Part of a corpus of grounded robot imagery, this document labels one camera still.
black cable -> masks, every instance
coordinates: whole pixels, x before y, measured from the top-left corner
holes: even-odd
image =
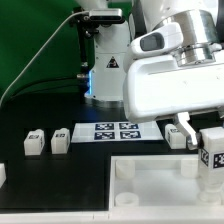
[[[18,93],[22,92],[23,90],[29,88],[29,87],[32,87],[32,86],[35,86],[35,85],[38,85],[38,84],[41,84],[41,83],[48,83],[48,82],[58,82],[58,81],[63,81],[63,80],[76,80],[75,78],[72,78],[72,77],[60,77],[60,78],[53,78],[53,79],[42,79],[42,80],[38,80],[38,81],[34,81],[34,82],[31,82],[29,84],[26,84],[20,88],[18,88],[13,94],[12,94],[12,97],[18,95]]]
[[[39,89],[39,90],[31,91],[31,92],[29,92],[29,94],[48,91],[48,90],[54,90],[54,89],[62,89],[62,88],[67,88],[67,87],[75,87],[75,86],[77,86],[77,85],[73,84],[73,85],[57,86],[57,87],[52,87],[52,88],[47,88],[47,89]]]
[[[32,63],[36,60],[36,58],[41,54],[41,52],[46,48],[46,46],[51,42],[51,40],[57,35],[57,33],[61,30],[61,28],[72,18],[78,16],[78,15],[87,15],[88,11],[78,12],[74,13],[71,16],[69,16],[67,19],[64,20],[64,22],[56,29],[56,31],[50,36],[50,38],[45,42],[45,44],[40,48],[40,50],[33,56],[33,58],[30,60],[30,62],[25,66],[25,68],[20,72],[20,74],[16,77],[16,79],[8,86],[8,88],[3,93],[1,99],[0,99],[0,108],[2,107],[3,101],[5,97],[7,96],[8,92],[11,90],[11,88],[20,80],[20,78],[25,74],[25,72],[28,70],[28,68],[32,65]]]
[[[81,62],[87,62],[87,55],[86,55],[86,44],[83,35],[82,24],[77,23],[77,31],[78,31],[78,40],[79,40],[79,51],[80,51],[80,58]]]

white sticker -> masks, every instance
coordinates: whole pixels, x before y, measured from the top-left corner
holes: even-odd
[[[72,143],[105,141],[163,140],[156,122],[131,124],[129,122],[77,123]]]

white platform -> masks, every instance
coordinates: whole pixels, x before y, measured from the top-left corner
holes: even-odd
[[[186,157],[197,156],[112,157],[109,211],[7,214],[0,215],[0,223],[223,224],[223,205],[196,205],[195,198],[203,184],[200,178],[187,179],[181,176],[180,161]],[[134,179],[116,178],[115,162],[121,158],[135,161]],[[124,191],[139,196],[138,207],[114,206],[115,196]]]
[[[163,140],[155,121],[131,124],[130,122],[77,123],[72,143],[113,141]]]

white box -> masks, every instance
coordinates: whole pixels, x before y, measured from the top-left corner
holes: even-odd
[[[186,148],[186,137],[173,124],[166,125],[165,139],[167,140],[171,149]]]
[[[5,165],[0,164],[0,188],[4,184],[5,180],[6,180]]]
[[[26,156],[40,155],[45,144],[44,131],[30,131],[24,141]]]
[[[66,128],[56,130],[51,139],[52,154],[66,154],[70,144],[70,132]]]

white block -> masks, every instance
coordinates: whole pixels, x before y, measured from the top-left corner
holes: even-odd
[[[224,183],[224,129],[200,130],[204,147],[199,150],[199,174],[206,184]]]
[[[0,164],[0,188],[4,184],[5,180],[6,180],[5,165]]]
[[[204,148],[208,152],[224,152],[224,129],[222,127],[200,130]]]
[[[66,128],[56,130],[51,139],[52,154],[66,154],[70,144],[70,132]]]
[[[181,160],[181,175],[186,178],[198,177],[198,159],[184,158]]]
[[[173,124],[166,125],[165,139],[169,143],[171,149],[186,148],[186,137]]]
[[[45,144],[44,131],[30,131],[24,141],[26,156],[40,155]]]

